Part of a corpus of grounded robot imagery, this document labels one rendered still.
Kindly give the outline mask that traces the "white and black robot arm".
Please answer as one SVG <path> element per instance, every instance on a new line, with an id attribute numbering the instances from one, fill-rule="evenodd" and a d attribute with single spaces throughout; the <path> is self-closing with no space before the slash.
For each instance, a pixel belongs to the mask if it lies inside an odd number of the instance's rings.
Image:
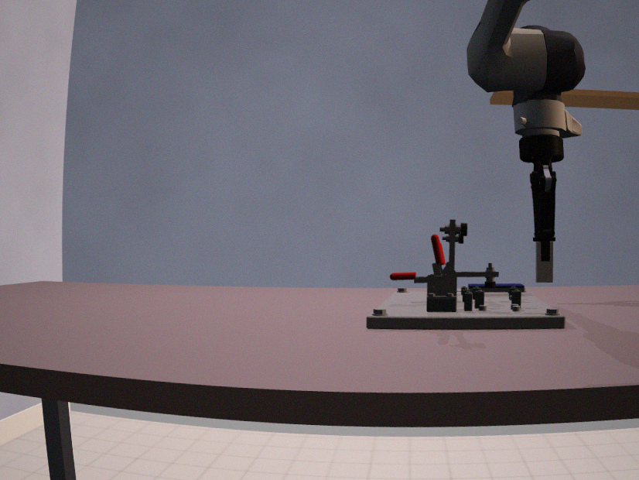
<path id="1" fill-rule="evenodd" d="M 514 91 L 515 134 L 580 136 L 582 126 L 565 110 L 561 93 L 584 77 L 583 48 L 568 32 L 514 28 L 527 1 L 487 1 L 466 48 L 468 74 L 486 92 Z"/>

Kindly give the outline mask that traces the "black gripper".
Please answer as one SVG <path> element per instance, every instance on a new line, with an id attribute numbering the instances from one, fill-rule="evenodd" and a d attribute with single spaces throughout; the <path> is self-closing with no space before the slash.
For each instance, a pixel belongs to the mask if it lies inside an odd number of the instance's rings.
<path id="1" fill-rule="evenodd" d="M 536 283 L 553 283 L 557 179 L 555 171 L 552 171 L 552 163 L 564 158 L 563 139 L 556 135 L 525 136 L 519 140 L 519 151 L 521 161 L 534 163 L 530 182 L 535 223 L 533 242 L 536 242 Z"/>

